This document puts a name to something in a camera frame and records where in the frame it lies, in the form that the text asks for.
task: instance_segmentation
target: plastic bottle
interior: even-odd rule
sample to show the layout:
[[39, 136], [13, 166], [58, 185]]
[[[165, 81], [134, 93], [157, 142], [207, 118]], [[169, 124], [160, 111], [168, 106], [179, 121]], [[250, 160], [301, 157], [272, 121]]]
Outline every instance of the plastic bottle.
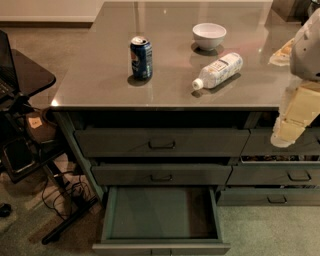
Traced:
[[243, 60], [238, 53], [229, 53], [204, 67], [199, 77], [192, 82], [192, 87], [195, 90], [213, 88], [238, 73], [242, 64]]

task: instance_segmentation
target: laptop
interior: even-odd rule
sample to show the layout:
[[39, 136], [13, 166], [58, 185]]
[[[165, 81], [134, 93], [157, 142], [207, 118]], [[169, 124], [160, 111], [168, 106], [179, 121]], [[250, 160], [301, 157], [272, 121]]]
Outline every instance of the laptop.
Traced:
[[19, 83], [8, 35], [0, 30], [0, 103], [14, 98], [17, 91]]

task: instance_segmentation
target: gray countertop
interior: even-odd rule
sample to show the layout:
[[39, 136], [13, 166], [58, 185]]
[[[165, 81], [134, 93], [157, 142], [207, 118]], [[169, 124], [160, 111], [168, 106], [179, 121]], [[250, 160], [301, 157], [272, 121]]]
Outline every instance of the gray countertop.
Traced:
[[[51, 105], [56, 109], [277, 109], [284, 89], [300, 79], [269, 58], [300, 28], [263, 4], [104, 3]], [[192, 28], [224, 26], [227, 35], [212, 52], [197, 48]], [[129, 44], [144, 35], [153, 46], [153, 76], [132, 78]], [[193, 91], [202, 67], [229, 52], [239, 53], [240, 74], [214, 89]]]

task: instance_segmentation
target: soda can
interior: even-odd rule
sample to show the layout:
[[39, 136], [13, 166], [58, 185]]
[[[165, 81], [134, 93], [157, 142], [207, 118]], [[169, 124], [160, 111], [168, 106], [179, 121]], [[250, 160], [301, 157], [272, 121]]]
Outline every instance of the soda can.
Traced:
[[152, 76], [152, 46], [147, 38], [136, 36], [130, 44], [133, 76], [146, 80]]

